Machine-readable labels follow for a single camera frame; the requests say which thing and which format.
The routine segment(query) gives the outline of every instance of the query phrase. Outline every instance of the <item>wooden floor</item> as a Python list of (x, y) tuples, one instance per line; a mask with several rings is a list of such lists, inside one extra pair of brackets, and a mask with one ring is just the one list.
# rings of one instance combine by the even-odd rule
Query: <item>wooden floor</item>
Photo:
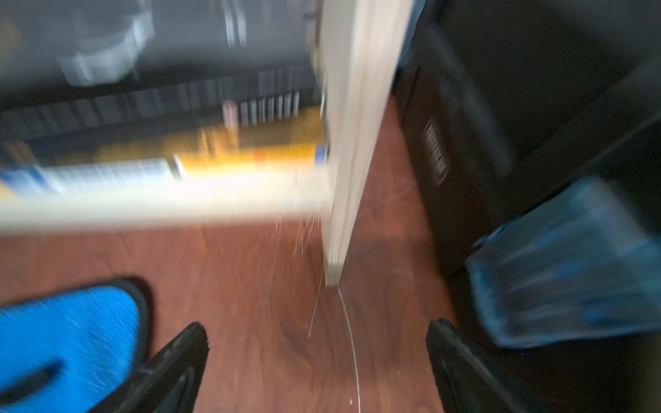
[(192, 321), (207, 330), (197, 412), (441, 412), (424, 336), (454, 315), (394, 102), (339, 289), (322, 270), (316, 217), (13, 237), (0, 305), (136, 274), (155, 300), (154, 351)]

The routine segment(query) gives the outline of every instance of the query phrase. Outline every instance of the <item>label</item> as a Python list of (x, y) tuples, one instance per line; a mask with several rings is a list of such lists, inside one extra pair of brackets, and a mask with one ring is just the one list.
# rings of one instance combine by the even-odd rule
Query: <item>label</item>
[(447, 178), (447, 174), (450, 170), (447, 151), (440, 138), (438, 124), (436, 123), (436, 119), (432, 116), (424, 127), (422, 141), (432, 171), (432, 182), (436, 186), (439, 186)]
[(147, 186), (174, 180), (165, 159), (142, 159), (41, 168), (45, 181), (61, 194), (98, 188)]
[(181, 176), (204, 176), (325, 163), (328, 146), (325, 143), (297, 143), (275, 147), (220, 151), (217, 153), (178, 154), (175, 163)]
[(36, 167), (2, 169), (0, 184), (19, 196), (39, 196), (53, 192)]

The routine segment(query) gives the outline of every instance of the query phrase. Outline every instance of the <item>shelf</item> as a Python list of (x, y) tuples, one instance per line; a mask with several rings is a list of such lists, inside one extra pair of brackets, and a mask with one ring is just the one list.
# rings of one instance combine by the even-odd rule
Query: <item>shelf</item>
[(0, 233), (261, 221), (330, 211), (326, 166), (0, 201)]

